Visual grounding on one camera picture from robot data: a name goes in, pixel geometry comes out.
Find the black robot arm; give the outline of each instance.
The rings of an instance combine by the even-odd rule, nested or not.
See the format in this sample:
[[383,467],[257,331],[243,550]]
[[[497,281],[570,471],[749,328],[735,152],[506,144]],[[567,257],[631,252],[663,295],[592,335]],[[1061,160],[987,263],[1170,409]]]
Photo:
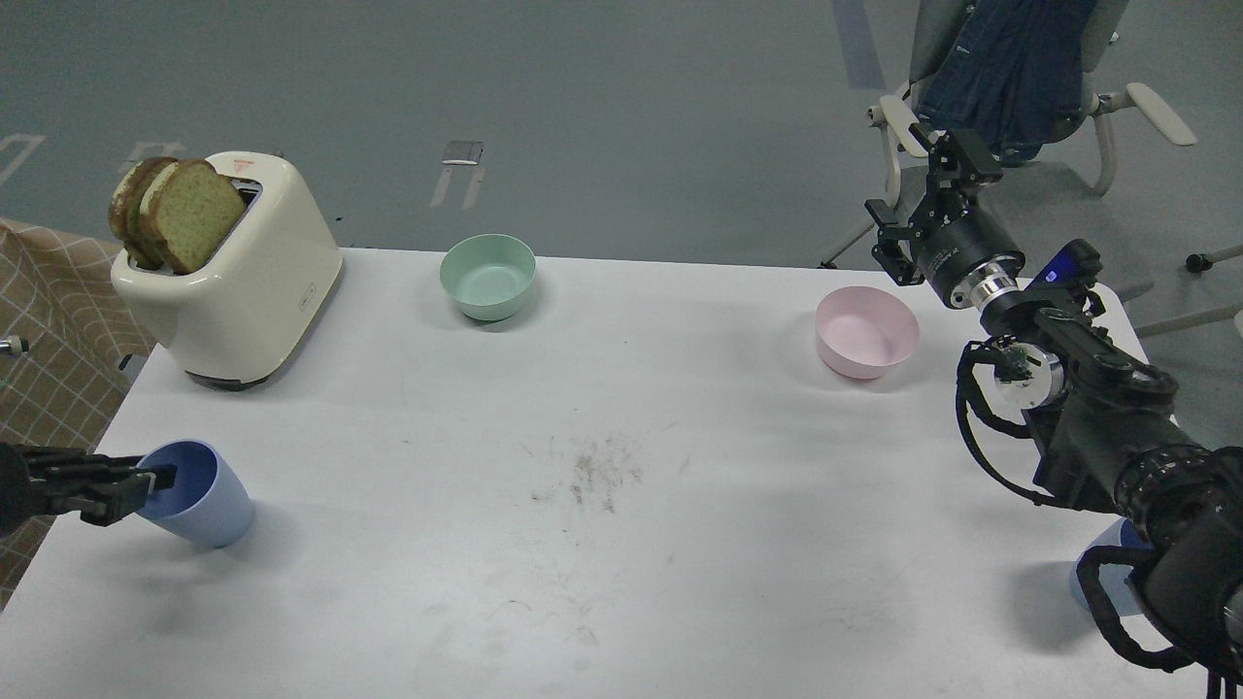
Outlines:
[[[977,201],[1002,170],[972,132],[911,132],[929,149],[926,192],[905,224],[884,201],[868,201],[879,226],[873,255],[896,284],[927,280],[947,307],[981,312],[989,338],[968,343],[958,368],[968,450],[1037,505],[1125,516],[1152,550],[1094,547],[1076,571],[1101,634],[1132,663],[1166,672],[1199,663],[1232,692],[1243,683],[1243,449],[1209,451],[1191,439],[1171,420],[1177,382],[1093,326],[1104,311],[1091,291],[1101,265],[1089,244],[1073,241],[1019,289],[1023,254]],[[992,414],[972,372],[981,363],[992,366],[1024,424]],[[988,464],[968,408],[986,425],[1034,442],[1042,491]],[[1171,648],[1145,650],[1130,638],[1099,582],[1104,563],[1132,568],[1127,585]]]
[[177,478],[173,464],[139,469],[140,459],[0,442],[0,537],[36,515],[80,511],[82,521],[108,526],[137,512]]

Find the toast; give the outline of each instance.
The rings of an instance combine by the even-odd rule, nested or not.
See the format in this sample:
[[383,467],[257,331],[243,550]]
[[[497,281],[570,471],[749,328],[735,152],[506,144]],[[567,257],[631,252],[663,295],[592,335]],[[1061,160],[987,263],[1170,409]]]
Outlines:
[[177,158],[147,158],[131,168],[122,178],[121,184],[117,185],[117,190],[112,193],[112,204],[108,206],[108,228],[124,245],[129,257],[144,270],[159,269],[164,264],[164,259],[160,257],[155,244],[142,235],[138,225],[138,208],[152,180],[175,162]]
[[138,226],[177,274],[208,264],[246,210],[227,178],[206,160],[167,167],[143,194]]

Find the checkered cloth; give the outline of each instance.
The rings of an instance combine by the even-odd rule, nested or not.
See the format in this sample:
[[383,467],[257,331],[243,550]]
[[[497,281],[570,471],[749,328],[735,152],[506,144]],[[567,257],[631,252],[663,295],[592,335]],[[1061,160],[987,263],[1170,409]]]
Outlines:
[[119,246],[0,218],[0,440],[92,449],[129,388],[128,354],[152,340],[112,289]]

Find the denim jacket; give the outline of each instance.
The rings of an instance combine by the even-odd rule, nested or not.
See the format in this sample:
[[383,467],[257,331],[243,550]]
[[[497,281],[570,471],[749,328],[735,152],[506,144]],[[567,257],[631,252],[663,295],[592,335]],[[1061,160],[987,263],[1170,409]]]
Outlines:
[[1058,121],[1083,121],[1080,36],[1096,0],[978,0],[915,108],[972,128],[1002,162],[1030,160]]

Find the white table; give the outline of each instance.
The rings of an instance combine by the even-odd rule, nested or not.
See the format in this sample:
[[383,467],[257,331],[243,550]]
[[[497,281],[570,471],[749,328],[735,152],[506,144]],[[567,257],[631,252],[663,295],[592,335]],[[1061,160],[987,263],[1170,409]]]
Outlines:
[[[101,451],[204,439],[255,525],[204,550],[61,517],[0,614],[0,697],[1202,692],[1115,657],[1071,599],[1111,517],[1032,507],[961,445],[975,312],[879,272],[541,259],[532,305],[481,326],[440,256],[347,251],[260,388],[157,351]],[[853,284],[924,331],[870,383],[813,347]],[[1030,444],[984,443],[1029,479]]]

